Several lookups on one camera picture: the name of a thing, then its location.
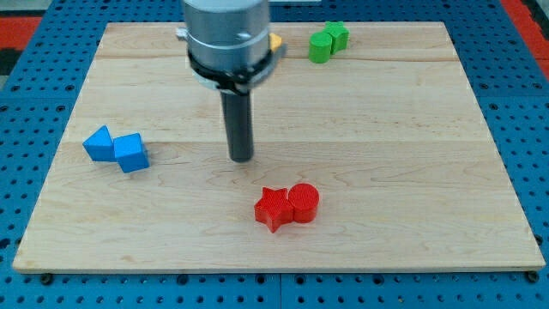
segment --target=blue pegboard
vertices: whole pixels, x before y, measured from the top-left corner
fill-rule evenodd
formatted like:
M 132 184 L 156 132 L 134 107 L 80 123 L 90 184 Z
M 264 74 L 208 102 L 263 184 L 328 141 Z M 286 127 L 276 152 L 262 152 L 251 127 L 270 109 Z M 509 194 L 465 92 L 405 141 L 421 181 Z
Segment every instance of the blue pegboard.
M 494 0 L 324 0 L 273 21 L 444 21 L 549 257 L 549 84 Z M 179 0 L 55 0 L 0 91 L 0 307 L 548 307 L 537 274 L 23 276 L 18 242 L 109 21 L 182 21 Z

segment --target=yellow object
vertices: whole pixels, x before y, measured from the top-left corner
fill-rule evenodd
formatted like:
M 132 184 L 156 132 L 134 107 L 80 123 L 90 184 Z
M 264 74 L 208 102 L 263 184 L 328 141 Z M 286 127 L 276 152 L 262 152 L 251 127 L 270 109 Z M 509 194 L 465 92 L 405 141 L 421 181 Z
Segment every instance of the yellow object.
M 268 36 L 271 41 L 271 52 L 276 52 L 276 50 L 282 46 L 282 37 L 274 33 L 269 33 Z

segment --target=green block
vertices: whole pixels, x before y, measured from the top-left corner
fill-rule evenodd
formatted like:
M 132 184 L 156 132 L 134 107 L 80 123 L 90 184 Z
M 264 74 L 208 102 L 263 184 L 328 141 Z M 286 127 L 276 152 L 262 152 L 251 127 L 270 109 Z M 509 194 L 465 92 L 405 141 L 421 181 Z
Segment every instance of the green block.
M 349 30 L 343 26 L 343 21 L 330 22 L 326 21 L 326 28 L 324 33 L 329 34 L 332 37 L 332 49 L 330 53 L 335 55 L 338 51 L 347 49 L 347 42 L 349 41 Z
M 328 62 L 332 51 L 332 37 L 327 33 L 314 33 L 309 39 L 309 60 L 315 64 Z

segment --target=red surface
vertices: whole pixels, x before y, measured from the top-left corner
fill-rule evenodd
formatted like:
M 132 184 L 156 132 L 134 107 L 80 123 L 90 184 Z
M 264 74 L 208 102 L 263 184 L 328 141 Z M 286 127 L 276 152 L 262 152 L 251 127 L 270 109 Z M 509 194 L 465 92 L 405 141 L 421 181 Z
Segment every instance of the red surface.
M 0 49 L 24 50 L 41 20 L 42 17 L 0 17 Z
M 256 221 L 265 223 L 271 233 L 286 223 L 292 222 L 293 207 L 287 200 L 288 189 L 263 188 L 261 199 L 256 203 Z
M 530 10 L 521 0 L 501 0 L 501 4 L 549 79 L 549 41 L 543 37 L 540 25 L 532 19 Z
M 315 220 L 320 201 L 318 190 L 309 184 L 297 184 L 288 193 L 288 200 L 293 206 L 293 220 L 307 223 Z

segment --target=wooden block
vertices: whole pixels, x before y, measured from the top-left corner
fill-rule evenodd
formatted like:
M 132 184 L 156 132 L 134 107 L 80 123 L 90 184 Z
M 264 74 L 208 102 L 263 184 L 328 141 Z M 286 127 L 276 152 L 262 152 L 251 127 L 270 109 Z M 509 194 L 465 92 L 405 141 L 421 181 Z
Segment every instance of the wooden block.
M 537 270 L 545 261 L 442 23 L 346 23 L 349 47 L 288 43 L 254 90 L 256 156 L 226 155 L 220 96 L 192 77 L 172 23 L 110 24 L 14 267 L 25 273 Z M 81 143 L 140 132 L 151 167 L 124 174 Z M 322 195 L 275 234 L 262 188 Z

